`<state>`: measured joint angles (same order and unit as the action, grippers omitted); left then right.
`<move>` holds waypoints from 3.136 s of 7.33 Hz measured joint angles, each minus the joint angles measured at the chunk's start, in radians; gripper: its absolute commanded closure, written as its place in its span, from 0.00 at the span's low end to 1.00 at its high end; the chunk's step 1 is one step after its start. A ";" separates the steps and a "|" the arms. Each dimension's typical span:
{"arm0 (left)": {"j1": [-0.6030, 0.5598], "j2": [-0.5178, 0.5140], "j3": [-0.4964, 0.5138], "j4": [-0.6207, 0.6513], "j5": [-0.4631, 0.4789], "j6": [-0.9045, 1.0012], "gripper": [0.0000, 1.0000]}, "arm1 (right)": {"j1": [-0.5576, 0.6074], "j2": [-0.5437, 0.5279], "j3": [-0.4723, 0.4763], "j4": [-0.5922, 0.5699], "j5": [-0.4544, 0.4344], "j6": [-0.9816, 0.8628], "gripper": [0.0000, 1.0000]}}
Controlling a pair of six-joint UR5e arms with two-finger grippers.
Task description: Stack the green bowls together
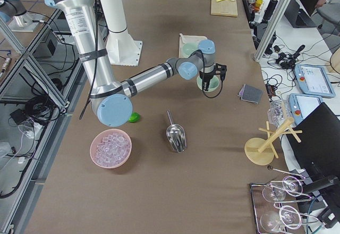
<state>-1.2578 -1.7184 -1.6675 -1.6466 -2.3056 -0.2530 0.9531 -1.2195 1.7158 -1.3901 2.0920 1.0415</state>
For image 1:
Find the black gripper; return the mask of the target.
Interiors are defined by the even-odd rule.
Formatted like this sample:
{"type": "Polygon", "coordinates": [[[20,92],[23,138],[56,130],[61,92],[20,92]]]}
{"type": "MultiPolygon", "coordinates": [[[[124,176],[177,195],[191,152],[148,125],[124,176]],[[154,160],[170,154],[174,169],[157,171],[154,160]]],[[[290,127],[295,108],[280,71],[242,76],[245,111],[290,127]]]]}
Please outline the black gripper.
{"type": "Polygon", "coordinates": [[[209,83],[210,80],[213,78],[215,75],[220,76],[220,80],[223,82],[226,77],[226,72],[227,72],[227,66],[226,65],[221,65],[221,64],[214,64],[208,68],[205,66],[202,71],[199,71],[199,77],[203,81],[203,90],[209,90],[209,83]]]}

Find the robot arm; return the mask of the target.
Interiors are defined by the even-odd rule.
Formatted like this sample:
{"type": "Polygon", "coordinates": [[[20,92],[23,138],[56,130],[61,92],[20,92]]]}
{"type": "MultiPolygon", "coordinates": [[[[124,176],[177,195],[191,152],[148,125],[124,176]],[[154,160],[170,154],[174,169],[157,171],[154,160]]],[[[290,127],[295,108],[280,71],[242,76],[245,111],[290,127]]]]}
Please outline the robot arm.
{"type": "Polygon", "coordinates": [[[69,25],[79,59],[91,88],[87,102],[99,121],[109,127],[126,123],[133,112],[131,97],[176,74],[200,76],[202,91],[211,79],[225,79],[227,67],[216,63],[215,45],[202,40],[187,58],[170,58],[132,78],[118,81],[112,65],[137,65],[142,42],[128,32],[122,0],[45,0],[61,10],[69,25]]]}
{"type": "Polygon", "coordinates": [[[4,22],[13,19],[8,25],[13,32],[34,32],[38,26],[21,0],[1,0],[1,19],[4,22]]]}

